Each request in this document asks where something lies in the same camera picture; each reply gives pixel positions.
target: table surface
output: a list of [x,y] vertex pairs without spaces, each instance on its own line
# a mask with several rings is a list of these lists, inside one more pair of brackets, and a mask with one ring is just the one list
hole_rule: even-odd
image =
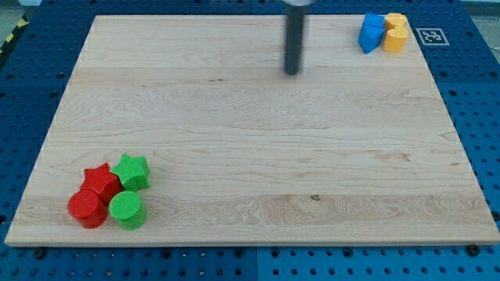
[[[6,243],[498,242],[415,39],[363,55],[362,21],[309,17],[287,77],[281,16],[97,16]],[[122,153],[152,168],[148,221],[81,229],[66,213],[81,170]]]

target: blue pegboard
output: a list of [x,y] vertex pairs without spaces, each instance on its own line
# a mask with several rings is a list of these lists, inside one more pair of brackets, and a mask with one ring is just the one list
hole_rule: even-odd
[[[66,83],[98,14],[280,14],[273,0],[45,0],[0,71],[0,237],[5,239]],[[417,39],[492,211],[500,212],[499,65],[456,0],[316,0],[314,14],[403,12],[448,45]],[[0,280],[500,278],[500,246],[35,249],[0,244]]]

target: toy block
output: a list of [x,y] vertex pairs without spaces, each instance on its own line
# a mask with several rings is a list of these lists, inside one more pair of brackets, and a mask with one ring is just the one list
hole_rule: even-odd
[[373,27],[370,25],[363,25],[361,32],[358,36],[358,44],[365,54],[376,49],[380,46],[380,42],[384,37],[385,29],[383,27]]
[[407,39],[408,31],[406,27],[395,26],[395,28],[388,30],[385,33],[384,41],[382,42],[382,49],[386,52],[402,52]]
[[141,227],[148,217],[148,210],[141,198],[132,191],[118,193],[109,203],[109,213],[125,230]]
[[95,169],[85,169],[85,180],[80,190],[92,190],[108,206],[111,199],[123,191],[122,183],[118,176],[109,171],[108,163],[100,165]]
[[80,190],[68,201],[69,214],[86,229],[100,226],[108,216],[108,209],[92,190]]
[[383,27],[384,17],[380,15],[375,15],[372,13],[367,13],[362,21],[362,26],[372,26],[372,27]]
[[149,166],[144,156],[122,155],[120,163],[111,168],[111,173],[118,176],[124,190],[137,192],[137,190],[150,187]]
[[384,21],[384,28],[386,30],[391,30],[395,28],[396,26],[405,26],[408,20],[406,19],[405,15],[402,15],[397,12],[391,12],[388,13],[385,16],[385,21]]

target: wood grain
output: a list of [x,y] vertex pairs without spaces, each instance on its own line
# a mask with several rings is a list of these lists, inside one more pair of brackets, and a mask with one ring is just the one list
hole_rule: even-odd
[[[281,72],[280,16],[97,16],[6,243],[17,247],[500,241],[427,64],[363,55],[361,16],[310,16]],[[145,155],[148,221],[82,229],[82,170]]]

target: yellow and black tape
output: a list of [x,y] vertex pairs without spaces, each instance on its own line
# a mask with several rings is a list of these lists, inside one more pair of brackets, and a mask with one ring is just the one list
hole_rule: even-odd
[[28,23],[29,20],[26,15],[24,15],[14,27],[14,30],[9,34],[9,36],[7,36],[7,38],[3,42],[2,47],[0,48],[0,69],[7,61],[10,52],[14,49],[17,41],[19,41],[21,34],[26,30]]

